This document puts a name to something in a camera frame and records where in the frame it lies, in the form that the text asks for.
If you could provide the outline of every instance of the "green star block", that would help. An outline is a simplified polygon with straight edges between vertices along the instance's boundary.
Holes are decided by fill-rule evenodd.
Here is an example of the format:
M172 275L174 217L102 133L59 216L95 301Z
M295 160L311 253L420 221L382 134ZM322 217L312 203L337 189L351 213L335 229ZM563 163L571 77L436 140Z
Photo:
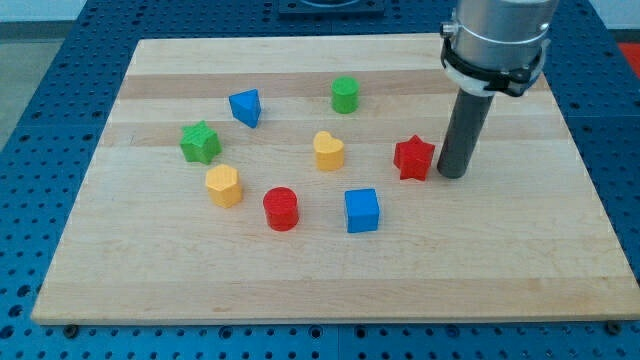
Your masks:
M180 148L188 162L197 161L209 165L211 159L222 151L218 134L210 129L204 120L194 126L183 127L182 132L184 135L180 141Z

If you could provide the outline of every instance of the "blue pegboard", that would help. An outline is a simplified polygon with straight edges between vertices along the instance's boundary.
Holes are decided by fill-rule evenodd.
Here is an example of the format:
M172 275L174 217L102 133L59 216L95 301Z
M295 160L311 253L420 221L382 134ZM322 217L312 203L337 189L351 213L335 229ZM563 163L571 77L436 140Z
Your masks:
M139 39L437 32L455 3L279 19L271 1L89 0L0 155L0 359L640 358L640 322L81 327L67 339L29 320ZM640 82L588 0L560 1L551 39L545 75L640 277Z

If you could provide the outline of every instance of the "red cylinder block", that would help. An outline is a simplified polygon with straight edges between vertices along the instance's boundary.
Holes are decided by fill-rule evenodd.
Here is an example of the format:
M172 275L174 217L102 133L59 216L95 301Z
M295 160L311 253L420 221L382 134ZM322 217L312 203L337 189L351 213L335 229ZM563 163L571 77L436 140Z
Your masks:
M264 195L262 204L267 224L273 230L291 230L298 223L298 198L293 190L286 187L273 188Z

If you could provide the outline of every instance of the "yellow pentagon block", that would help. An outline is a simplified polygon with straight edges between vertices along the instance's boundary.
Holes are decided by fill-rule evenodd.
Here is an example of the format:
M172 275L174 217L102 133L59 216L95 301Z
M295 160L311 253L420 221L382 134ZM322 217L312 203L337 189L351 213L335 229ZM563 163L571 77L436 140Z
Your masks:
M242 185L238 170L221 164L207 171L205 180L209 197L214 204L230 208L242 200Z
M316 153L316 167L319 170L338 170L344 165L344 143L331 136L328 131L320 131L313 138Z

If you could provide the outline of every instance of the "blue block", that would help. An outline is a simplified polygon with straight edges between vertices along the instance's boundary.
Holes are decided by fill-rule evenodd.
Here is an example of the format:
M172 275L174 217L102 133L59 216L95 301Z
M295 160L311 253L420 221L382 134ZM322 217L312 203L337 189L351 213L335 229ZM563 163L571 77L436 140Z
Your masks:
M375 189L349 190L344 193L347 232L378 230L380 207Z
M258 90L252 89L229 96L233 117L242 121L250 128L258 126L260 117L260 98Z

